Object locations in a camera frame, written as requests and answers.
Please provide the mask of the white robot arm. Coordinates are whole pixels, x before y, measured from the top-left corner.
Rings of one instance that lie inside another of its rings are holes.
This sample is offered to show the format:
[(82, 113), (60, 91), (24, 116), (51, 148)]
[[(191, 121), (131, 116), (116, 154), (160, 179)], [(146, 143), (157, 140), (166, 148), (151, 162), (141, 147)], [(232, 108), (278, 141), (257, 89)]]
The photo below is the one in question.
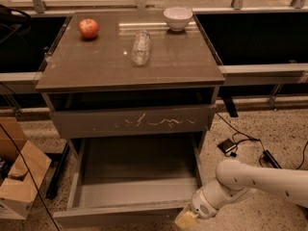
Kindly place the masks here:
[(223, 206), (243, 201), (257, 190), (307, 208), (308, 171), (253, 167), (224, 160), (217, 165), (215, 178), (192, 195), (175, 224), (181, 229), (195, 226), (200, 219), (213, 218)]

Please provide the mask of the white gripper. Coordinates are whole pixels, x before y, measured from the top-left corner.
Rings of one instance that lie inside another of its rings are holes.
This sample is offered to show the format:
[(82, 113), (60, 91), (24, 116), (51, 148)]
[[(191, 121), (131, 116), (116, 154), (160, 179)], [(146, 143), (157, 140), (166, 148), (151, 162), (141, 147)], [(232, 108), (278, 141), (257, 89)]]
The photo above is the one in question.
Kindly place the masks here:
[(191, 205), (187, 204), (175, 219), (175, 224), (181, 228), (189, 228), (197, 224), (197, 218), (213, 218), (218, 210), (215, 209), (205, 197), (203, 189), (197, 190), (191, 199)]

